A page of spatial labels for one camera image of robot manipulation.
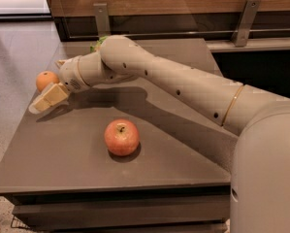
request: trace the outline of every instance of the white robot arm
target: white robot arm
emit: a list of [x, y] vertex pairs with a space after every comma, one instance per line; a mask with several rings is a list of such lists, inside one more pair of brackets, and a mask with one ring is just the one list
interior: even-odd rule
[[[64, 89], [65, 95], [55, 103], [70, 92], [131, 76], [147, 79], [240, 136], [231, 181], [232, 233], [290, 232], [290, 99], [191, 69], [126, 37], [110, 36], [100, 50], [62, 65], [61, 83], [54, 87]], [[32, 112], [52, 106], [50, 91], [33, 102]], [[45, 107], [38, 106], [42, 101], [47, 101]]]

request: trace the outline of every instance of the red apple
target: red apple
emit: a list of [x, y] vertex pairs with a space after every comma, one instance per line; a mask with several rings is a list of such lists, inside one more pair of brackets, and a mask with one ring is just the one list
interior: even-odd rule
[[136, 150], [139, 144], [139, 131], [127, 119], [112, 121], [105, 130], [105, 143], [108, 150], [117, 156], [126, 156]]

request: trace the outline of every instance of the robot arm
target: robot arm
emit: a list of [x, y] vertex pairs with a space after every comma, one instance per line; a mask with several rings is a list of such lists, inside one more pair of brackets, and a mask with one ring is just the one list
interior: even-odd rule
[[55, 84], [54, 87], [60, 90], [65, 86], [66, 96], [60, 96], [52, 103], [52, 97], [55, 96], [43, 92], [31, 105], [30, 111], [38, 113], [47, 110], [58, 104], [57, 101], [68, 99], [70, 92], [82, 92], [98, 83], [124, 82], [133, 76], [156, 84], [236, 135], [241, 134], [260, 109], [288, 100], [155, 56], [126, 37], [110, 36], [100, 50], [72, 58], [61, 66], [60, 85]]

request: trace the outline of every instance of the orange fruit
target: orange fruit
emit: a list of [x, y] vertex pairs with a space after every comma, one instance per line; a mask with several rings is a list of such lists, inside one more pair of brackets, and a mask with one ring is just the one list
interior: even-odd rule
[[36, 86], [40, 92], [43, 91], [49, 83], [59, 83], [58, 76], [51, 71], [42, 72], [36, 78]]

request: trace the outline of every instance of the gray table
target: gray table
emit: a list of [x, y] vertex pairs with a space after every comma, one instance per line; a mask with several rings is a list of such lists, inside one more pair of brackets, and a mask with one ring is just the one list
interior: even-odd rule
[[[203, 40], [139, 44], [221, 75]], [[62, 45], [48, 68], [54, 69], [57, 59], [86, 53], [87, 43]], [[0, 195], [16, 205], [14, 214], [28, 225], [53, 230], [228, 216], [225, 188], [235, 136], [141, 78], [100, 84], [73, 94], [69, 102], [48, 115], [26, 112], [0, 164]], [[127, 157], [111, 155], [103, 141], [108, 123], [121, 117], [135, 122], [141, 136], [140, 147]], [[113, 199], [116, 194], [124, 199]], [[128, 216], [114, 219], [118, 208]], [[76, 211], [79, 220], [71, 222]]]

